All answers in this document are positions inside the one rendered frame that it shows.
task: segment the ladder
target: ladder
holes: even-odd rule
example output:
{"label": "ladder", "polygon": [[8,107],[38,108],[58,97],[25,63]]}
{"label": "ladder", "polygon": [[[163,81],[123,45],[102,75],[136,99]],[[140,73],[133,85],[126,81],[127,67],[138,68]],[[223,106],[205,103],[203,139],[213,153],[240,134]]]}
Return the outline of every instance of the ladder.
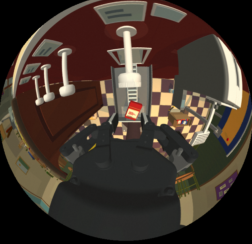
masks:
{"label": "ladder", "polygon": [[[138,72],[138,68],[136,64],[133,64],[133,72]],[[127,94],[128,94],[128,105],[130,101],[133,100],[135,102],[138,101],[138,88],[137,87],[127,87]]]}

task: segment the red box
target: red box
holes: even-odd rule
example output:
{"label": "red box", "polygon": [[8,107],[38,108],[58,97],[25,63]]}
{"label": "red box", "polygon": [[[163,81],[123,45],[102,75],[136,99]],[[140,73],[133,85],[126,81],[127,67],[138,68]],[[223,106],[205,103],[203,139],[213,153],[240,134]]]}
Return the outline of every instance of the red box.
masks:
{"label": "red box", "polygon": [[132,119],[133,121],[135,121],[142,107],[142,104],[131,100],[127,112],[125,114],[125,118]]}

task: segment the brown pole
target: brown pole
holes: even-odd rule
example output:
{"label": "brown pole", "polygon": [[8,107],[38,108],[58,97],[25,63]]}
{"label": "brown pole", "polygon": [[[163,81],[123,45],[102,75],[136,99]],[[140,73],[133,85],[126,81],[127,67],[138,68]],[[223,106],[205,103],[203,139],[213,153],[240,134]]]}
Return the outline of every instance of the brown pole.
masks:
{"label": "brown pole", "polygon": [[140,139],[141,122],[128,122],[126,140]]}

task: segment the purple poster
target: purple poster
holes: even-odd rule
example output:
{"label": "purple poster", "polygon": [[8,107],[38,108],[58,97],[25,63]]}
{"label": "purple poster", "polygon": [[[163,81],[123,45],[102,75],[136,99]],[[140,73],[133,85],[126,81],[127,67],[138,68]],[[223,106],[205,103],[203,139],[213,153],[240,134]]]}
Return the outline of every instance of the purple poster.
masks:
{"label": "purple poster", "polygon": [[228,179],[226,179],[223,183],[219,184],[215,187],[217,200],[220,200],[227,193],[236,177],[238,176],[238,171],[231,175]]}

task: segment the dark red ceiling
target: dark red ceiling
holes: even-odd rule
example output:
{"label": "dark red ceiling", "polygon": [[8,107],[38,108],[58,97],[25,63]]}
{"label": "dark red ceiling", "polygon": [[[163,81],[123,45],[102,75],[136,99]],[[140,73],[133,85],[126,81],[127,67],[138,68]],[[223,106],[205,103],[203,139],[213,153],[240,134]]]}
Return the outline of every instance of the dark red ceiling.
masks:
{"label": "dark red ceiling", "polygon": [[[72,46],[76,49],[74,53],[67,57],[69,81],[111,79],[110,67],[118,68],[124,66],[119,66],[108,54],[107,50],[124,47],[123,38],[119,38],[116,35],[116,29],[124,25],[131,25],[137,29],[137,34],[131,38],[132,47],[152,48],[145,63],[139,66],[150,66],[152,64],[153,78],[174,78],[174,75],[178,75],[178,57],[174,50],[178,50],[194,40],[214,34],[227,45],[204,19],[200,19],[186,9],[163,0],[140,0],[147,2],[144,22],[128,21],[105,25],[93,8],[101,4],[117,1],[125,0],[95,2],[72,12],[56,23],[40,39],[30,53],[20,79],[27,77],[27,75],[23,75],[27,64],[41,63],[35,73],[29,74],[32,77],[35,75],[41,76],[38,80],[39,86],[45,85],[44,74],[40,69],[45,64],[51,64],[51,68],[48,69],[49,84],[63,82],[61,57],[55,56],[54,53],[48,57],[32,57],[32,54],[44,39],[62,42],[63,44],[60,48]],[[180,23],[151,16],[153,3],[171,6],[187,13],[187,16]],[[8,77],[13,75],[14,66],[15,63],[11,67]],[[247,83],[243,72],[242,77],[244,90],[246,90]],[[33,80],[29,80],[28,83],[21,86],[18,85],[16,96],[33,88],[35,88]]]}

